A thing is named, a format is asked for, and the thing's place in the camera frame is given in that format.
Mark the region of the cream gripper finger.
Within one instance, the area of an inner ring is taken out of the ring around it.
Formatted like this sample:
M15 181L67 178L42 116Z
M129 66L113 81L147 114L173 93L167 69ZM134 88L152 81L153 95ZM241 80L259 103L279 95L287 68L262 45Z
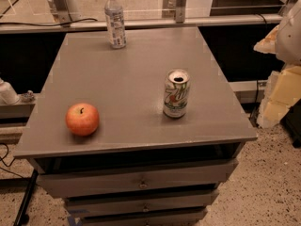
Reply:
M301 66L285 65L281 72L272 71L259 107L257 124L273 127L301 99Z
M278 28L279 25L275 26L262 40L258 41L254 45L254 50L264 54L275 54Z

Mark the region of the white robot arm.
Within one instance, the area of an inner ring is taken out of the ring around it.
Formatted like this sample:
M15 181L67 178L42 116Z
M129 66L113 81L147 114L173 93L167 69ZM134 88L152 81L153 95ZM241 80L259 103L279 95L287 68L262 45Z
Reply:
M284 62L280 73L268 77L259 107L257 124L261 128L280 123L301 99L301 0L284 15L279 25L254 46L264 54L274 54Z

